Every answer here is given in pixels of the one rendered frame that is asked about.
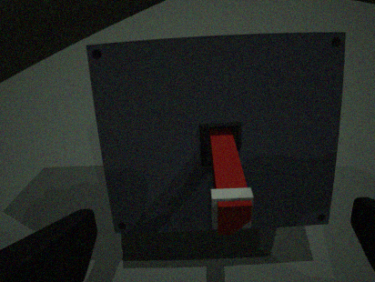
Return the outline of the red peg with white band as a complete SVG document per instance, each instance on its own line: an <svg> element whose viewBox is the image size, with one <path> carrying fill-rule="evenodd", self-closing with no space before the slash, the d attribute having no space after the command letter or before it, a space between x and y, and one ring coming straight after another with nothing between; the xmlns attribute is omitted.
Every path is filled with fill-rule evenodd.
<svg viewBox="0 0 375 282"><path fill-rule="evenodd" d="M218 236L251 227L253 193L247 188L232 127L209 129L212 159L212 223Z"/></svg>

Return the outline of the dark grey sloped panel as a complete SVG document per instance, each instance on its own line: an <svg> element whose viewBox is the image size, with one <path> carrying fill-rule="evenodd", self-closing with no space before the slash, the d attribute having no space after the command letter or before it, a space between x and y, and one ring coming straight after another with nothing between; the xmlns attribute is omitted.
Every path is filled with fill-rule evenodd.
<svg viewBox="0 0 375 282"><path fill-rule="evenodd" d="M115 233L217 232L209 129L232 127L251 228L329 223L346 32L86 45Z"/></svg>

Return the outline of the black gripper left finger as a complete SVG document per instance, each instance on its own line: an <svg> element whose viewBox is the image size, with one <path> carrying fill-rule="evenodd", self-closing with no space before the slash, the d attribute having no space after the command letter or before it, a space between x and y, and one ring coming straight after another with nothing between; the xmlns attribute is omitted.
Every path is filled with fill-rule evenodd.
<svg viewBox="0 0 375 282"><path fill-rule="evenodd" d="M0 250L0 282L84 282L96 243L92 208L80 208Z"/></svg>

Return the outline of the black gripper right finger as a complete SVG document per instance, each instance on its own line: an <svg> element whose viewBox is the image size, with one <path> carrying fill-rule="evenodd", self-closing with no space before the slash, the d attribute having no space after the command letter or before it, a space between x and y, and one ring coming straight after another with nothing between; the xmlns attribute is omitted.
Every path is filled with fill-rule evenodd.
<svg viewBox="0 0 375 282"><path fill-rule="evenodd" d="M364 254L375 270L375 199L362 196L354 199L350 224L360 241Z"/></svg>

